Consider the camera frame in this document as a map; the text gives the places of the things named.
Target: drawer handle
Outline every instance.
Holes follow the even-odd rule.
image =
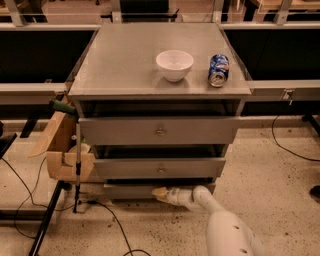
[[[165,130],[163,130],[162,128],[159,128],[158,130],[156,130],[156,134],[159,136],[159,137],[163,137],[166,132]]]
[[[163,168],[160,167],[160,168],[158,169],[158,173],[164,174],[164,173],[166,173],[166,171],[165,171]]]

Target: cabinet top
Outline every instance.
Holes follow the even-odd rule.
[[[214,23],[132,23],[102,25],[70,90],[74,99],[141,96],[235,96],[250,89],[218,26]],[[156,57],[165,50],[191,54],[194,64],[179,82],[169,82],[158,71]],[[226,84],[208,83],[210,59],[229,58]]]

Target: tiled floor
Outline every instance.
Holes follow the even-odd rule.
[[[229,147],[227,164],[217,181],[216,199],[238,214],[263,240],[268,255],[319,255],[320,200],[309,190],[320,184],[320,163],[310,162],[280,149],[271,134],[272,118],[244,118],[242,128]],[[38,126],[41,130],[45,123]],[[18,123],[5,122],[6,131],[16,131]],[[17,138],[4,156],[30,189],[45,157],[28,158],[39,136]],[[281,117],[275,123],[279,143],[310,158],[320,158],[320,139],[300,117]],[[28,196],[26,189],[4,161],[0,161],[0,208],[16,209]],[[48,203],[55,187],[43,165],[36,203]],[[205,230],[208,216],[184,208],[150,201],[112,204],[101,185],[82,184],[81,200],[98,200],[110,207],[121,222],[132,249],[153,256],[207,255]],[[63,191],[57,208],[73,204],[74,191]],[[33,208],[28,200],[24,208]],[[18,224],[31,236],[38,224]],[[10,223],[0,225],[2,256],[28,255],[33,240],[23,237]],[[55,212],[39,255],[124,255],[128,247],[111,213],[97,205],[82,204]],[[135,256],[146,255],[142,252]]]

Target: drawer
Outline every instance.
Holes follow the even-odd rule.
[[[225,158],[172,159],[96,159],[95,169],[107,179],[216,178],[221,175]]]
[[[201,184],[206,186],[211,193],[215,189],[215,183]],[[159,187],[166,187],[166,183],[158,184],[126,184],[113,185],[105,184],[104,189],[109,199],[128,200],[128,199],[154,199],[152,190]],[[194,185],[177,185],[181,189],[193,189]]]
[[[90,145],[231,144],[239,117],[81,118]]]

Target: white bowl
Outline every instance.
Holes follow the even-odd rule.
[[[167,80],[178,82],[189,73],[194,60],[187,52],[169,50],[160,53],[156,62],[159,71]]]

